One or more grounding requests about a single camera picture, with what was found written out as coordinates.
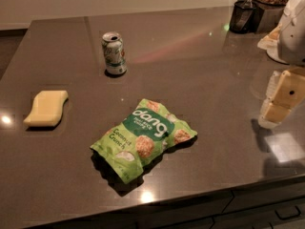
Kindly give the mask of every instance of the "silver can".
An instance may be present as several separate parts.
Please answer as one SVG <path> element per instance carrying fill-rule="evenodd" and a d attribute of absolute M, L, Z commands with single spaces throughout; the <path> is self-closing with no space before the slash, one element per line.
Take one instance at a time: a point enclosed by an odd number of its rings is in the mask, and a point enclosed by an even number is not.
<path fill-rule="evenodd" d="M 114 31 L 107 32 L 102 38 L 102 47 L 106 71 L 110 74 L 122 74 L 127 70 L 122 36 Z"/>

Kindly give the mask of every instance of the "drawer handle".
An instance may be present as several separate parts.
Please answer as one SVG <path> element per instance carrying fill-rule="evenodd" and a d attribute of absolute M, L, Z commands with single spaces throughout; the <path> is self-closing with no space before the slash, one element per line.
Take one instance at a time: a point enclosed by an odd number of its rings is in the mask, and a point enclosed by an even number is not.
<path fill-rule="evenodd" d="M 286 218 L 283 218 L 282 216 L 280 216 L 276 210 L 275 210 L 275 213 L 276 213 L 276 215 L 277 215 L 281 220 L 295 219 L 295 218 L 298 218 L 298 217 L 301 216 L 301 211 L 299 210 L 299 208 L 298 208 L 297 206 L 295 206 L 295 209 L 296 209 L 296 211 L 297 211 L 297 214 L 296 214 L 296 215 L 293 215 L 293 216 L 286 217 Z"/>

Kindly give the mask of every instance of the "tabletop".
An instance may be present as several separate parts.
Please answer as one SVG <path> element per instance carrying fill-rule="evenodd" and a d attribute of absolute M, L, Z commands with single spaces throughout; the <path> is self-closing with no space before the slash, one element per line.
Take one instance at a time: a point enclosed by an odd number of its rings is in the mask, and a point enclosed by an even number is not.
<path fill-rule="evenodd" d="M 19 228 L 210 193 L 304 173 L 301 104 L 272 131 L 257 125 L 275 63 L 262 34 L 228 31 L 232 8 L 36 20 L 0 81 L 1 228 Z M 105 74 L 102 35 L 124 40 L 128 71 Z M 53 129 L 23 119 L 43 90 L 66 90 Z M 142 182 L 102 176 L 90 146 L 142 98 L 198 132 L 161 156 Z"/>

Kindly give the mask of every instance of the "green snack bag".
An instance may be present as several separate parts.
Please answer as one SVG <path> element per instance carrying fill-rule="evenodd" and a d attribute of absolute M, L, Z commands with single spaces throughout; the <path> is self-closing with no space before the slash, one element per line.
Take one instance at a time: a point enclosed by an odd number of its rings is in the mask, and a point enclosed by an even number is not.
<path fill-rule="evenodd" d="M 142 99 L 132 114 L 107 131 L 91 148 L 127 184 L 166 149 L 196 135 L 187 122 L 176 118 L 165 106 Z"/>

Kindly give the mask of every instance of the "can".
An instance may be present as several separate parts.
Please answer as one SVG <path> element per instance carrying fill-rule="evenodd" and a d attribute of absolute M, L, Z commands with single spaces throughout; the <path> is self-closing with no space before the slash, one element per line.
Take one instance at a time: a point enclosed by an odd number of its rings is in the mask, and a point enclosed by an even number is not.
<path fill-rule="evenodd" d="M 106 71 L 110 74 L 123 74 L 127 70 L 122 36 L 110 31 L 103 35 L 102 48 L 106 63 Z"/>

